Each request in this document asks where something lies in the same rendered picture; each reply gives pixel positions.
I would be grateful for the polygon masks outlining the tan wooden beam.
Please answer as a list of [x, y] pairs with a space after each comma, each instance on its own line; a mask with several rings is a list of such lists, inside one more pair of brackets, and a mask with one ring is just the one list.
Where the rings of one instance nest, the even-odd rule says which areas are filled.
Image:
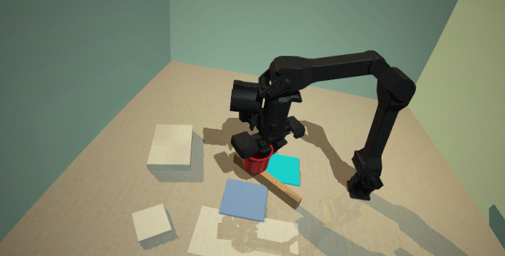
[[251, 174], [243, 166], [243, 159], [240, 158], [237, 152], [234, 154], [233, 162], [236, 163], [249, 175], [251, 175], [251, 177], [257, 180], [259, 183], [265, 185], [274, 195], [278, 196], [286, 204], [289, 204], [293, 210], [296, 210], [299, 207], [299, 204], [303, 198], [297, 195], [294, 191], [290, 190], [286, 185], [278, 181], [266, 170], [261, 174]]

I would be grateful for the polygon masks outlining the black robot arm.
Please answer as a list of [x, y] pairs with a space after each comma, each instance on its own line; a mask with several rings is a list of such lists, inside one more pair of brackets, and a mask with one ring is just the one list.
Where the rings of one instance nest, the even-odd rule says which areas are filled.
[[377, 78], [378, 106], [365, 147], [354, 151], [352, 162], [357, 172], [347, 181], [347, 188], [351, 198], [370, 200], [370, 193], [384, 185], [380, 179], [382, 154], [395, 119], [416, 91], [415, 83], [399, 68], [388, 65], [376, 51], [318, 59], [277, 57], [259, 76], [258, 83], [234, 80], [230, 111], [239, 112], [239, 120], [248, 122], [253, 131], [261, 123], [259, 111], [271, 120], [285, 120], [292, 102], [302, 102], [300, 89], [316, 82], [362, 75]]

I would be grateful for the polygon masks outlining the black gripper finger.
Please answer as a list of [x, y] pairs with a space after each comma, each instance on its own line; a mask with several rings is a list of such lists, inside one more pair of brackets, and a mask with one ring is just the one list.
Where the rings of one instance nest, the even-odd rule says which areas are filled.
[[284, 140], [281, 140], [279, 142], [277, 141], [274, 141], [271, 143], [272, 146], [273, 146], [273, 153], [275, 153], [276, 151], [278, 151], [279, 149], [281, 149], [284, 145], [287, 144], [287, 140], [284, 139]]
[[267, 149], [263, 149], [263, 150], [260, 150], [258, 148], [258, 150], [260, 152], [261, 158], [264, 159], [264, 158], [267, 158], [267, 156], [270, 154], [270, 152], [272, 151], [272, 148], [268, 147]]

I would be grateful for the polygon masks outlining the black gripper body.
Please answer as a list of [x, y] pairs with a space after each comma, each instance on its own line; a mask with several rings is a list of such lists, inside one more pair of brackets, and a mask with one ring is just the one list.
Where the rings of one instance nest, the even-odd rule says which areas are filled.
[[270, 143], [274, 141], [284, 140], [290, 131], [294, 133], [294, 138], [298, 139], [304, 136], [305, 127], [295, 117], [290, 116], [282, 121], [274, 121], [267, 118], [263, 110], [259, 111], [259, 116], [262, 118], [261, 123], [256, 125], [258, 133], [249, 135], [249, 133], [242, 132], [233, 135], [231, 138], [231, 145], [238, 153], [241, 159], [247, 159], [255, 156], [260, 150], [267, 149]]

